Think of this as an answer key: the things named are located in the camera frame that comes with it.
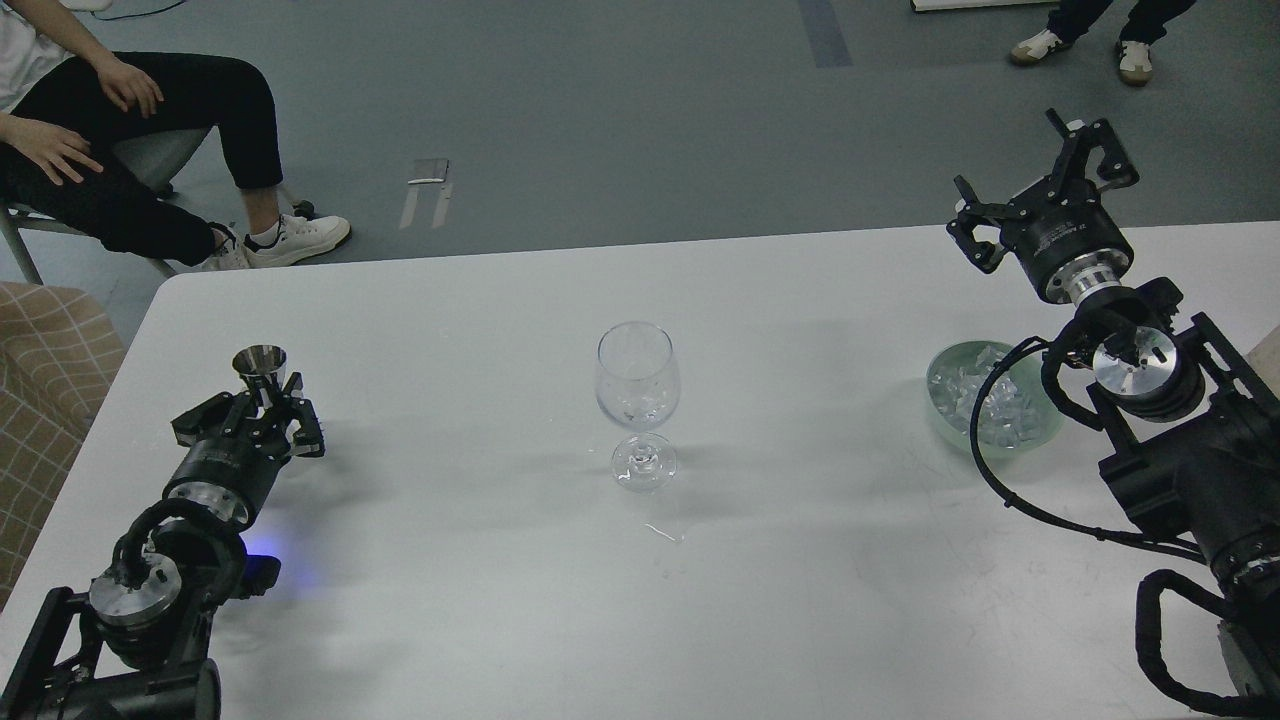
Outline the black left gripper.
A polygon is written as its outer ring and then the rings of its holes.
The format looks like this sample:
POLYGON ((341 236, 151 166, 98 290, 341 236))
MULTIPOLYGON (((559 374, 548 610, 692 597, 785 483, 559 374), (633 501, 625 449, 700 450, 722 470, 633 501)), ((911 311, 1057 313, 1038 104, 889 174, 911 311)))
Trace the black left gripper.
POLYGON ((175 416, 172 429, 187 455, 163 488, 163 497, 201 505, 233 529, 251 528, 291 457, 323 457, 326 452, 301 373, 291 373, 268 400, 265 430, 241 432, 251 411, 248 391, 220 392, 175 416))

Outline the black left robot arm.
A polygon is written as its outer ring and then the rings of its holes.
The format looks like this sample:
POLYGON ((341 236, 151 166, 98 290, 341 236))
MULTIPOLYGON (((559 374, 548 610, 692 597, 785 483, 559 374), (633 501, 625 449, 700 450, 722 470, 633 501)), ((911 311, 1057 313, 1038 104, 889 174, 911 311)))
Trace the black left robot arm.
POLYGON ((325 454, 300 373, 243 382, 173 420, 186 456, 90 588, 47 593, 3 692, 5 719, 220 716, 214 618, 269 592, 282 571, 243 534, 292 459, 325 454))

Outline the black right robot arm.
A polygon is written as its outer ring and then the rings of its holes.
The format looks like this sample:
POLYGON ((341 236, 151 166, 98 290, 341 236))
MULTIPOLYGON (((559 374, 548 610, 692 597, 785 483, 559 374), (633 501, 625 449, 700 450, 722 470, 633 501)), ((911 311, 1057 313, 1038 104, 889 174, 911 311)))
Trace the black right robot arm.
POLYGON ((1027 502, 987 465, 980 416, 972 413, 975 466, 1010 509, 1097 541, 1189 559, 1216 589, 1157 570, 1135 597, 1135 655, 1148 682, 1189 710, 1220 717, 1277 716, 1279 406, 1260 373, 1204 314, 1184 331, 1172 320, 1181 291, 1166 277, 1128 287, 1134 252, 1102 205, 1139 174, 1105 119, 1065 122, 1046 111, 1062 140, 1052 170, 1004 204, 982 202, 956 177, 956 217, 947 231, 986 274, 1014 256, 1037 296, 1071 304, 1052 340, 1032 336, 988 374, 997 379, 1041 354, 1039 382, 1066 418, 1103 432, 1114 447, 1100 475, 1133 524, 1110 530, 1069 521, 1027 502), (1192 689, 1162 653, 1165 592, 1212 614, 1236 693, 1192 689))

